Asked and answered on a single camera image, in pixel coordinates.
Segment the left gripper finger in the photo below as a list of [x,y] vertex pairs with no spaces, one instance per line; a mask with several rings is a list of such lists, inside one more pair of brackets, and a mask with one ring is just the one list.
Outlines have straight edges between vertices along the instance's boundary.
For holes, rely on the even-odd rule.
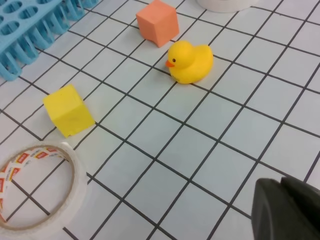
[[255,240],[318,240],[320,191],[292,177],[259,178],[251,211]]

